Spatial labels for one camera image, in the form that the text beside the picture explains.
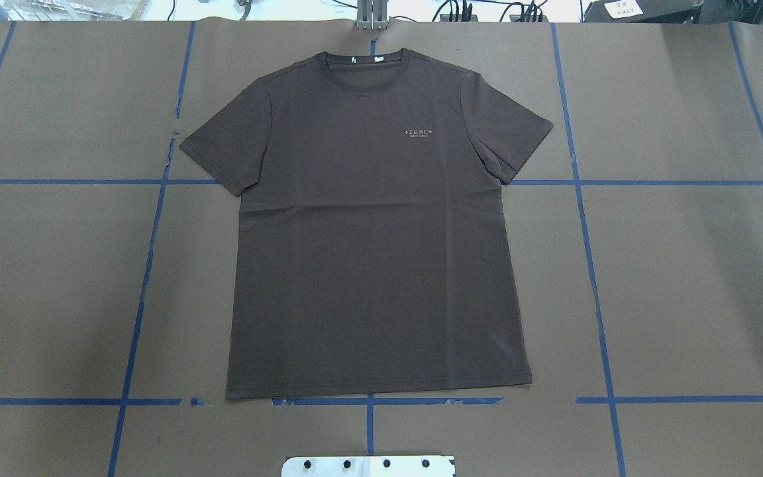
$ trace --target neckline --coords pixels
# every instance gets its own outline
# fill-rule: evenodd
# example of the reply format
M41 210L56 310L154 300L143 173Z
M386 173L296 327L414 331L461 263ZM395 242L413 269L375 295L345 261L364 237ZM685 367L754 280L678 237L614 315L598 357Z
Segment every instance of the neckline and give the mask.
M376 58L384 58L382 61L376 61ZM320 72L324 75L331 84L345 89L348 91L381 91L391 87L395 82L402 78L405 70L408 68L408 62L411 59L411 51L405 48L401 48L400 51L390 52L390 54L376 54L376 55L364 55L364 56L347 56L339 54L330 54L330 52L321 52L317 54L317 64L320 66ZM384 64L399 62L399 66L393 76L385 79L384 82L372 85L371 87L356 87L348 82L338 78L334 72L331 71L329 64Z

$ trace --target brown t-shirt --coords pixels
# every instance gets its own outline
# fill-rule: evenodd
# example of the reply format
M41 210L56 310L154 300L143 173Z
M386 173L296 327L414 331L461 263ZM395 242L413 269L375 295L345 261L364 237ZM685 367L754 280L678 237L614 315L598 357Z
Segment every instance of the brown t-shirt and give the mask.
M500 184L552 127L407 49L252 82L179 146L242 194L227 399L531 383Z

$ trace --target short sleeve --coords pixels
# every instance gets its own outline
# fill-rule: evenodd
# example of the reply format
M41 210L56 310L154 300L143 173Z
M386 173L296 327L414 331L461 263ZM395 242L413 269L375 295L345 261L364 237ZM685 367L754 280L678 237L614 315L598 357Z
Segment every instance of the short sleeve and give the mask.
M270 139L270 95L257 79L188 136L179 148L229 192L258 183Z
M491 87L478 73L464 76L461 111L476 153L503 184L514 179L553 127Z

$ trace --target shirt hem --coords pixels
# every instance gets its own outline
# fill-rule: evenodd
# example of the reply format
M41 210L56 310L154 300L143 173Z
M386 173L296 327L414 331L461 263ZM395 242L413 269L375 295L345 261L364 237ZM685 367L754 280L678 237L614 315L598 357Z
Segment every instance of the shirt hem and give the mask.
M426 380L358 381L338 384L297 384L296 386L235 386L225 390L225 399L300 398L301 396L339 396L376 392L427 392L520 386L531 384L532 372L514 372L473 378L427 378Z
M216 165L213 161L208 159L208 156L200 151L193 145L189 139L185 139L178 146L179 149L184 151L191 159L196 161L206 172L208 172L213 178L215 178L223 187L231 192L235 197L240 197L243 192L243 187L232 179L227 173L225 173L220 166Z
M499 180L502 181L503 184L508 184L514 180L514 177L517 176L520 169L526 165L529 158L532 157L532 154L538 149L538 146L540 146L543 139L546 138L553 127L554 124L552 121L543 120L543 124L528 136L524 145L517 149L517 153L514 154L510 160L502 161L502 170L499 173Z

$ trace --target white label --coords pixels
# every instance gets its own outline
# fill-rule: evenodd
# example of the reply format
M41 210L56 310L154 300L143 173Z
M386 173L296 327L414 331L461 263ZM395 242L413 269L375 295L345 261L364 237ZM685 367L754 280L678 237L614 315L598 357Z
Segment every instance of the white label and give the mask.
M608 15L611 15L611 18L627 18L644 14L635 0L606 3L605 9L608 10Z

